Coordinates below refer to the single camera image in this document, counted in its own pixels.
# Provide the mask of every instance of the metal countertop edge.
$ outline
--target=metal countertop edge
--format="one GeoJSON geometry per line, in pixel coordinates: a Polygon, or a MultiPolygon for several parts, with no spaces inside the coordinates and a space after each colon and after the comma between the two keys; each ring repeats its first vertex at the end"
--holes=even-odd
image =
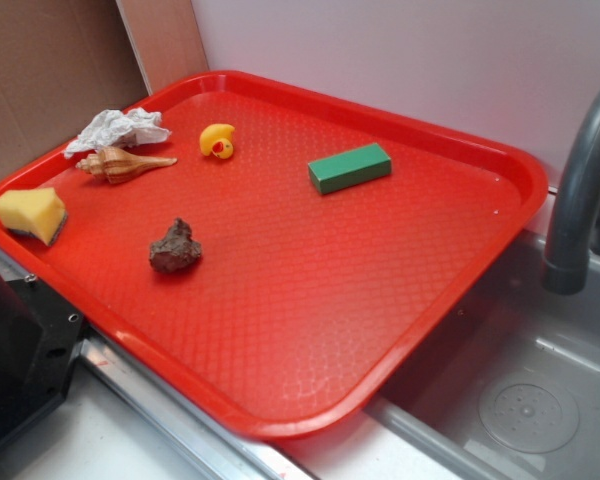
{"type": "Polygon", "coordinates": [[[273,447],[220,426],[153,372],[91,330],[80,360],[210,479],[310,480],[315,477],[273,447]]]}

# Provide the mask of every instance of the rubber duck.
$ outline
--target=rubber duck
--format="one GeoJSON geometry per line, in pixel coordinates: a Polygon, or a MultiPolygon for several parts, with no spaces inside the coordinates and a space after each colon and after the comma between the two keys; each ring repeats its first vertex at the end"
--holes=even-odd
{"type": "Polygon", "coordinates": [[[227,159],[233,155],[231,137],[235,127],[228,123],[214,123],[205,128],[200,134],[200,151],[204,156],[211,154],[218,158],[227,159]]]}

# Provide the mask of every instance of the crumpled tissue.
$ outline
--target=crumpled tissue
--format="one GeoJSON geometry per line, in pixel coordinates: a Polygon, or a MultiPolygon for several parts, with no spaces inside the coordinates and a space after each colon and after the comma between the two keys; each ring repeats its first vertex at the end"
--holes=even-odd
{"type": "Polygon", "coordinates": [[[100,150],[103,147],[133,147],[144,143],[164,142],[171,131],[161,128],[162,114],[147,112],[143,108],[129,110],[104,110],[71,142],[64,151],[65,158],[74,153],[100,150]]]}

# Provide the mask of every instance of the cardboard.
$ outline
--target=cardboard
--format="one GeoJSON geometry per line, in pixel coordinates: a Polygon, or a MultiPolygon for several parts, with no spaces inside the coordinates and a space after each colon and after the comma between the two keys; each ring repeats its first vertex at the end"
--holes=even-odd
{"type": "Polygon", "coordinates": [[[115,2],[0,1],[0,180],[146,95],[115,2]]]}
{"type": "Polygon", "coordinates": [[[149,93],[209,69],[190,0],[117,0],[149,93]]]}

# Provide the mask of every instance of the stainless steel sink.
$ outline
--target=stainless steel sink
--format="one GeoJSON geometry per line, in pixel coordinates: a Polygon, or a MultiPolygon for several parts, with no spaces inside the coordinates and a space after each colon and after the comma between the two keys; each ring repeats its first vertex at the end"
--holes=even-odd
{"type": "Polygon", "coordinates": [[[600,479],[600,259],[565,297],[541,250],[524,232],[369,407],[467,478],[600,479]]]}

